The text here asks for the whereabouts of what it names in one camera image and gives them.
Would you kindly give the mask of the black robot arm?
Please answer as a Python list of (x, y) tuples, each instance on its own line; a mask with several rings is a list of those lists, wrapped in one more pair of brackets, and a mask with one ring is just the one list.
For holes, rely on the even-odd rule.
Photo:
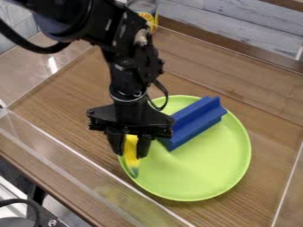
[(136, 157), (145, 157), (152, 140), (172, 135), (172, 119), (152, 105), (147, 93), (151, 85), (160, 84), (164, 62), (145, 19), (115, 0), (8, 1), (32, 12), (43, 33), (57, 42), (40, 47), (19, 39), (25, 49), (48, 54), (77, 40), (100, 47), (113, 103), (88, 110), (89, 128), (107, 134), (117, 155), (124, 153), (125, 136), (135, 135)]

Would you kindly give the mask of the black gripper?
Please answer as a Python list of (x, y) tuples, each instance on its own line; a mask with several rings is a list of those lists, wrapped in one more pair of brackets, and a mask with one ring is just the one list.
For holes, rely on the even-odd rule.
[(136, 157), (148, 155), (152, 137), (171, 137), (173, 119), (155, 110), (148, 102), (141, 104), (113, 103), (87, 111), (89, 129), (107, 131), (109, 146), (116, 155), (123, 155), (125, 135), (137, 135)]

